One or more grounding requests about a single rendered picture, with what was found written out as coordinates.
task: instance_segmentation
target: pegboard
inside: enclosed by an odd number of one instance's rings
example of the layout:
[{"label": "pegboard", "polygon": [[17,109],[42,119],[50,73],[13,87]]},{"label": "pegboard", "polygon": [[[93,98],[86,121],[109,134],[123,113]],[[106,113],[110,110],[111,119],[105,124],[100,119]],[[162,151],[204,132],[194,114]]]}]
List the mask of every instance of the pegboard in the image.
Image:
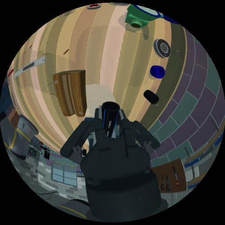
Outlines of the pegboard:
[{"label": "pegboard", "polygon": [[[172,166],[175,167],[177,178],[180,183],[180,186],[178,186],[178,187],[176,186],[176,183],[177,183],[176,176],[175,176]],[[153,167],[151,169],[157,176],[158,183],[160,186],[160,193],[184,192],[187,190],[185,171],[184,171],[184,167],[183,167],[183,164],[182,164],[182,161],[180,158],[177,160],[174,160],[172,162],[166,163],[164,165]],[[161,185],[163,184],[162,175],[163,175],[164,184],[165,184],[164,191],[161,189]],[[166,176],[168,177],[168,180],[170,183],[170,188],[171,188],[170,191],[166,190],[166,186],[168,185]]]}]

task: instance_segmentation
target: green object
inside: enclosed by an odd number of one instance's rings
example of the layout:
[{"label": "green object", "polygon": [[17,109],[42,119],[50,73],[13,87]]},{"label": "green object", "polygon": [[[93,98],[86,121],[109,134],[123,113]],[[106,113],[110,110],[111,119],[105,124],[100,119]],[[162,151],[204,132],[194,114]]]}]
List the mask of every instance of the green object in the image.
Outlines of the green object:
[{"label": "green object", "polygon": [[160,14],[149,8],[141,7],[141,6],[130,5],[127,10],[126,23],[130,23],[132,27],[140,28],[148,25],[149,21],[156,20],[160,18]]}]

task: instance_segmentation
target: yellow stripe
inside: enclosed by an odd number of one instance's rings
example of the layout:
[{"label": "yellow stripe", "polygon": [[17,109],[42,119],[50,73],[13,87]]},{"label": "yellow stripe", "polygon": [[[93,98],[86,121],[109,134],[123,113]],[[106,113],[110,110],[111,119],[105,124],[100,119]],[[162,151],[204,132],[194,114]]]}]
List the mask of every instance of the yellow stripe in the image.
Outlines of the yellow stripe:
[{"label": "yellow stripe", "polygon": [[18,128],[16,130],[19,131],[29,142],[31,142],[30,139],[21,130],[19,130]]},{"label": "yellow stripe", "polygon": [[13,148],[13,145],[14,145],[14,143],[15,143],[15,140],[16,140],[16,130],[15,130],[15,134],[14,134],[14,139],[13,139],[13,142],[12,142],[12,144],[11,144],[11,146],[10,146],[10,148],[12,149]]},{"label": "yellow stripe", "polygon": [[58,207],[63,207],[63,208],[65,208],[65,209],[68,209],[68,210],[70,210],[70,211],[73,211],[74,213],[77,213],[77,214],[79,214],[80,216],[82,216],[82,217],[84,217],[84,218],[86,219],[86,216],[80,214],[79,212],[76,212],[76,211],[74,211],[74,210],[72,210],[72,209],[69,209],[69,208],[64,207],[64,206],[61,206],[61,205],[58,205]]},{"label": "yellow stripe", "polygon": [[[3,141],[4,142],[4,141]],[[4,142],[4,145],[8,148],[8,145]]]}]

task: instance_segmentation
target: window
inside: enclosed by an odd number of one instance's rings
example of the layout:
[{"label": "window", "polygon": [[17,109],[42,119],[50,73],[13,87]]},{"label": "window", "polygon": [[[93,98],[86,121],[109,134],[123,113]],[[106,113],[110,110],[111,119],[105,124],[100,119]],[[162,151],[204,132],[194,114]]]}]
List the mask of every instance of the window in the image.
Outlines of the window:
[{"label": "window", "polygon": [[77,168],[63,164],[52,164],[52,180],[77,187]]}]

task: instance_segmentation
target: brown wooden box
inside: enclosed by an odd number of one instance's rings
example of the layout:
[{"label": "brown wooden box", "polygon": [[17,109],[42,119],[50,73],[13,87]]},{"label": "brown wooden box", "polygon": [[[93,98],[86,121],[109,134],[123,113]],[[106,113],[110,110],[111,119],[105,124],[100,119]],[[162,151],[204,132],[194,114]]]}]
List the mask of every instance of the brown wooden box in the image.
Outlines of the brown wooden box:
[{"label": "brown wooden box", "polygon": [[13,125],[13,127],[15,128],[15,130],[17,129],[18,123],[19,123],[19,115],[16,112],[15,109],[13,109],[11,111],[11,113],[8,116],[8,120],[10,121],[10,123]]},{"label": "brown wooden box", "polygon": [[76,114],[78,117],[84,117],[87,110],[86,71],[56,73],[53,75],[53,82],[63,115]]}]

